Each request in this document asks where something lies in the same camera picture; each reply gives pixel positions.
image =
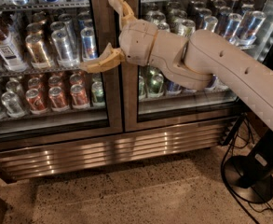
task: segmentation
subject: concrete floor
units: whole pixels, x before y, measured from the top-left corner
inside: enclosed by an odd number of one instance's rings
[[[239,134],[246,133],[242,126]],[[0,179],[0,198],[8,203],[4,223],[254,223],[222,182],[225,151],[212,147],[9,185]],[[259,223],[273,224],[271,211],[257,213],[242,203]]]

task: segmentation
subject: bottle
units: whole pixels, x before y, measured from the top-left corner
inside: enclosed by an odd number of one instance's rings
[[[22,72],[28,65],[23,61],[23,49],[8,27],[0,23],[0,55],[10,71]]]

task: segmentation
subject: power cord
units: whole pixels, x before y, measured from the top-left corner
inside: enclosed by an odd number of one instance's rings
[[[226,188],[228,189],[229,193],[230,193],[230,194],[232,195],[232,197],[236,200],[236,202],[237,202],[237,203],[239,204],[239,206],[243,209],[243,211],[244,211],[244,212],[245,212],[245,213],[246,213],[246,214],[255,222],[255,224],[259,224],[259,221],[258,221],[258,220],[257,220],[257,219],[256,219],[256,218],[247,210],[247,208],[239,201],[238,194],[235,193],[235,191],[234,191],[232,188],[229,187],[229,185],[228,185],[228,183],[227,183],[227,180],[226,180],[226,178],[225,178],[225,176],[224,176],[224,171],[225,171],[225,170],[224,170],[224,165],[225,165],[225,160],[226,160],[226,157],[227,157],[228,153],[231,151],[231,157],[233,157],[233,156],[234,156],[234,148],[237,148],[237,149],[243,149],[243,148],[245,148],[245,147],[248,146],[248,144],[250,143],[250,139],[252,139],[252,140],[253,140],[253,143],[254,143],[254,138],[253,138],[252,129],[251,129],[251,127],[250,127],[250,122],[247,120],[247,118],[245,119],[244,123],[246,124],[246,127],[247,127],[247,129],[248,129],[248,139],[245,140],[244,138],[242,138],[242,137],[239,136],[239,131],[236,132],[235,136],[232,138],[232,140],[231,140],[231,142],[230,142],[230,144],[229,144],[229,147],[228,147],[228,149],[227,149],[227,151],[226,151],[226,153],[225,153],[225,155],[224,155],[224,157],[223,157],[223,159],[222,159],[222,162],[221,162],[221,177],[222,177],[222,180],[223,180],[223,182],[224,182]],[[246,144],[245,144],[244,146],[242,146],[242,147],[237,147],[237,146],[235,145],[237,138],[242,139],[243,141],[246,142]],[[255,191],[255,193],[256,193],[261,199],[263,199],[263,198],[261,197],[261,195],[260,195],[253,187],[251,187],[251,188]],[[253,211],[257,212],[257,213],[262,213],[262,212],[265,212],[265,211],[271,211],[271,212],[273,213],[273,208],[271,207],[271,205],[270,205],[268,202],[265,202],[265,205],[267,206],[267,208],[262,209],[262,210],[256,210],[255,208],[253,208],[252,203],[250,203],[250,202],[247,202],[247,203],[248,203],[248,205],[251,207],[251,209],[252,209]]]

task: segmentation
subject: refrigerator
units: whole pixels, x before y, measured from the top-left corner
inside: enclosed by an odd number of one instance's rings
[[[146,5],[157,4],[163,8],[170,1],[178,1],[187,9],[190,0],[126,1],[135,16],[143,19]],[[207,4],[211,0],[201,1]],[[253,44],[239,48],[262,62],[273,46],[273,0],[253,1],[255,9],[266,13],[266,19]],[[12,11],[25,14],[26,25],[33,21],[35,13],[40,12],[45,12],[53,23],[61,10],[71,15],[74,22],[78,63],[86,61],[83,58],[94,58],[84,53],[89,49],[84,49],[79,28],[78,14],[81,12],[87,11],[91,16],[95,34],[92,44],[96,45],[98,56],[108,43],[118,47],[118,16],[107,0],[30,0],[27,4],[16,5],[13,0],[0,0],[3,14]],[[11,71],[3,64],[0,91],[7,92],[7,83],[17,80],[23,82],[27,92],[31,78],[44,77],[48,96],[48,80],[63,74],[68,107],[55,107],[54,101],[47,97],[47,112],[34,112],[28,106],[28,112],[17,117],[0,104],[4,113],[0,117],[0,177],[7,183],[224,145],[242,121],[242,114],[248,110],[215,75],[214,83],[203,91],[179,88],[172,93],[167,91],[170,81],[163,78],[162,89],[152,95],[148,81],[154,68],[149,65],[139,67],[122,63],[117,68],[93,75],[81,72],[78,63],[59,63],[58,51],[54,49],[55,65],[52,67],[35,67],[28,48],[25,54],[29,68],[24,71]],[[71,94],[70,77],[75,74],[82,74],[85,80],[89,100],[86,106],[77,107]],[[98,82],[101,83],[99,102],[92,89]]]

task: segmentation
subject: refrigerator door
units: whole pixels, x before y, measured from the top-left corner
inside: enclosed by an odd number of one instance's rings
[[[107,0],[30,0],[22,6],[10,0],[2,3],[1,16],[19,23],[18,39],[26,47],[29,67],[16,72],[5,64],[0,72],[0,150],[122,132],[118,70],[92,75],[79,69],[80,62],[100,55],[109,42],[115,44],[113,10],[105,6]],[[26,27],[42,23],[36,18],[41,16],[46,18],[42,38],[39,43],[30,43]],[[57,42],[53,22],[64,24],[68,43]],[[52,61],[44,66],[37,59],[46,52],[45,46]],[[70,57],[69,47],[73,59],[62,57]],[[31,49],[39,53],[30,53]],[[4,101],[1,95],[9,91],[10,81],[17,83],[12,90],[18,97]],[[16,112],[15,106],[22,109]]]
[[[197,29],[212,30],[259,62],[273,44],[273,0],[126,1],[139,19],[151,21],[159,29],[183,36],[190,36]],[[239,21],[222,19],[227,7],[228,14],[233,13]],[[219,23],[223,26],[216,30]],[[215,119],[245,110],[237,95],[216,74],[202,91],[180,87],[150,65],[138,67],[123,63],[122,74],[127,131]]]

